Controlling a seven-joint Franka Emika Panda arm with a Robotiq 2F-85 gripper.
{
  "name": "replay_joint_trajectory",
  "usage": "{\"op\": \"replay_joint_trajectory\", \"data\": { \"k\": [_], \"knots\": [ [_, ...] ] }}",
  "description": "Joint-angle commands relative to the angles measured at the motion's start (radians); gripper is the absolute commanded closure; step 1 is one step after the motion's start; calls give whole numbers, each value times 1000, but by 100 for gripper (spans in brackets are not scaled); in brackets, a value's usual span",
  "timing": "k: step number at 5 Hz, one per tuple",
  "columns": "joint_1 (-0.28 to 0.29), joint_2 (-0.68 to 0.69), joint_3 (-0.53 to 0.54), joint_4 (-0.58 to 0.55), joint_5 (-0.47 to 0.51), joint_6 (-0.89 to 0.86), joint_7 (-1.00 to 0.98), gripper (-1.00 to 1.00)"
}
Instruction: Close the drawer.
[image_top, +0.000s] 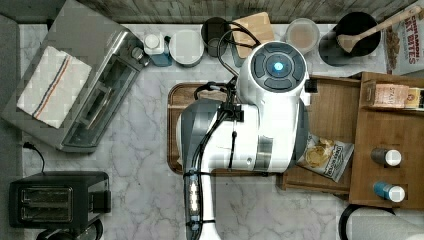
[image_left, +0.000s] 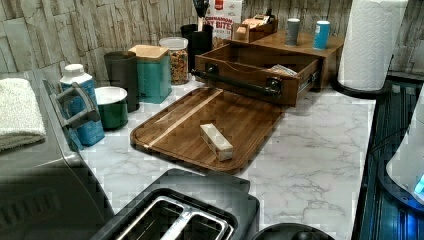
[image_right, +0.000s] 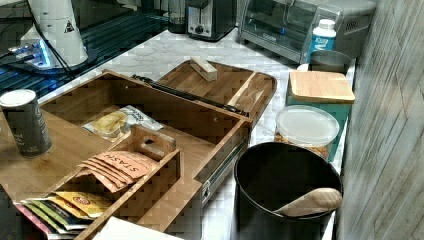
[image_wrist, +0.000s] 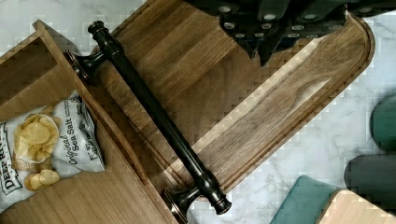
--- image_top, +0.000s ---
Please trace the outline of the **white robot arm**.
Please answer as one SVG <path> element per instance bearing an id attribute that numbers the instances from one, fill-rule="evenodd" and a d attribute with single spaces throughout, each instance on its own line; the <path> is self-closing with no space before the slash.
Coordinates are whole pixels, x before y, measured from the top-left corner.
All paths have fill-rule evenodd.
<path id="1" fill-rule="evenodd" d="M 187 240 L 219 240 L 211 188 L 216 169 L 282 173 L 306 150 L 308 115 L 301 96 L 308 79 L 302 54 L 292 45 L 263 43 L 220 91 L 224 100 L 196 97 L 177 120 Z"/>

